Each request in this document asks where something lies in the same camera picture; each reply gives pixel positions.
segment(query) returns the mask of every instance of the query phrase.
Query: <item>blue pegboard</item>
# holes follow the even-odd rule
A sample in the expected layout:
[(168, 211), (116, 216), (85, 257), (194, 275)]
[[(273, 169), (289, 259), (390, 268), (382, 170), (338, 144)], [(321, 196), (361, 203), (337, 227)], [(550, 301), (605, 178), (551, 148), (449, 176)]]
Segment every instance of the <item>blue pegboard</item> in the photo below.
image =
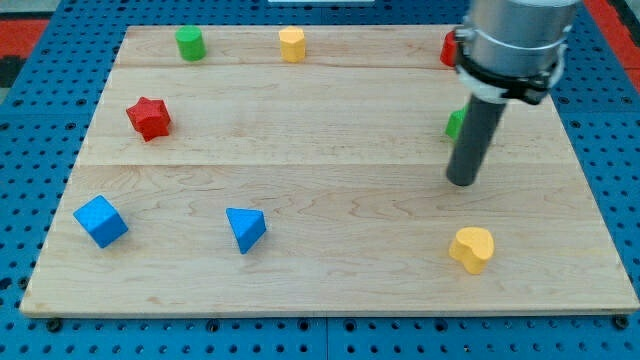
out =
[[(17, 309), (128, 25), (454, 24), (467, 7), (63, 0), (0, 107), (0, 359), (638, 358), (637, 314), (626, 328), (611, 317), (335, 318), (65, 320), (52, 332), (56, 322)], [(584, 8), (568, 44), (567, 71), (552, 95), (639, 291), (640, 100)]]

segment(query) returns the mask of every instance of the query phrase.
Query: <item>yellow block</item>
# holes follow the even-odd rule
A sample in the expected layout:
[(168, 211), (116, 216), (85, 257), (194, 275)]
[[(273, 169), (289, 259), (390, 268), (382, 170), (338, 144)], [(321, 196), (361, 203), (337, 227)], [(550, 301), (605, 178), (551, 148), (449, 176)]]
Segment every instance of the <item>yellow block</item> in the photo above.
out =
[(282, 58), (292, 63), (302, 61), (306, 47), (304, 31), (299, 27), (288, 26), (280, 30), (279, 34)]
[(487, 229), (466, 227), (456, 233), (449, 256), (460, 261), (469, 273), (477, 275), (493, 256), (493, 250), (493, 237)]

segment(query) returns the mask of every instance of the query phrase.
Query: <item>red star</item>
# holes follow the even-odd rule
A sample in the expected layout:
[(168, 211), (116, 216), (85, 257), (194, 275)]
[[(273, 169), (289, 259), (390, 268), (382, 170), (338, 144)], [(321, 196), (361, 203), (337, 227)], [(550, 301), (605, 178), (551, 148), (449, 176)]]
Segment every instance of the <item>red star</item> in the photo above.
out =
[(156, 136), (169, 135), (169, 112), (162, 100), (149, 100), (141, 97), (138, 103), (127, 109), (127, 115), (133, 128), (142, 134), (144, 141)]

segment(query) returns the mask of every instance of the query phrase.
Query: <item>wood grain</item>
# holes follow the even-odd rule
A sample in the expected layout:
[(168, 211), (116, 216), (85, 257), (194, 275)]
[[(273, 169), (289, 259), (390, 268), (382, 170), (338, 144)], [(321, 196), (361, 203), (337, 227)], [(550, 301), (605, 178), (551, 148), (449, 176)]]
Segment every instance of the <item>wood grain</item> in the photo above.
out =
[[(204, 27), (182, 62), (172, 27), (132, 27), (21, 309), (34, 317), (626, 313), (638, 300), (549, 101), (512, 104), (479, 180), (448, 183), (449, 27), (305, 27), (303, 64), (271, 27)], [(124, 114), (163, 98), (172, 135)], [(99, 249), (72, 212), (96, 194), (130, 231)], [(239, 254), (226, 207), (265, 211)], [(464, 226), (496, 253), (468, 275)]]

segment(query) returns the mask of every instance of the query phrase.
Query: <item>green cylinder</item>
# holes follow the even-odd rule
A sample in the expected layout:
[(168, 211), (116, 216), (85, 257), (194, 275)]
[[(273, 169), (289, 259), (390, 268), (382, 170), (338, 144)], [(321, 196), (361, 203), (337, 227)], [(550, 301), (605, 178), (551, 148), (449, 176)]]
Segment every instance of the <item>green cylinder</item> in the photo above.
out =
[(186, 25), (178, 29), (176, 41), (180, 56), (187, 61), (200, 60), (207, 54), (202, 41), (202, 31), (197, 26)]

